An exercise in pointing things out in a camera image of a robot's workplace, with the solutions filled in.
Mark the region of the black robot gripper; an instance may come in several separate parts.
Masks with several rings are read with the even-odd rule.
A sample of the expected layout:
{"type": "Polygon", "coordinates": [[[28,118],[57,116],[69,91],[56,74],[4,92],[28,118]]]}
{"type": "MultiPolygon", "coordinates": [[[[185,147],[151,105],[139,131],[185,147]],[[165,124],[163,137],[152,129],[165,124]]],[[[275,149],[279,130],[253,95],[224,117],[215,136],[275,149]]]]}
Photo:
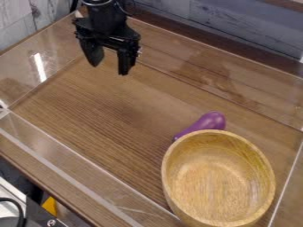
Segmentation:
{"type": "Polygon", "coordinates": [[[128,26],[127,20],[76,17],[76,38],[88,63],[96,67],[104,58],[104,47],[117,51],[119,74],[127,75],[140,52],[141,35],[128,26]]]}

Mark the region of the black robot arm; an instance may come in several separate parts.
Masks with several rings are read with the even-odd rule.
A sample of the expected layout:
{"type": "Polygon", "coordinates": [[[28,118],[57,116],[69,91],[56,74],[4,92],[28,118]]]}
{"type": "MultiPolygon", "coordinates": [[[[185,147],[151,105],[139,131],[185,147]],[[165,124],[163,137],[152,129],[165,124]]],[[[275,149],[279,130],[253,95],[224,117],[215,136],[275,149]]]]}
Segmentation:
{"type": "Polygon", "coordinates": [[[87,17],[75,17],[76,38],[89,64],[96,67],[104,59],[104,49],[116,51],[119,74],[127,75],[140,55],[141,35],[128,26],[129,13],[124,0],[81,0],[87,17]]]}

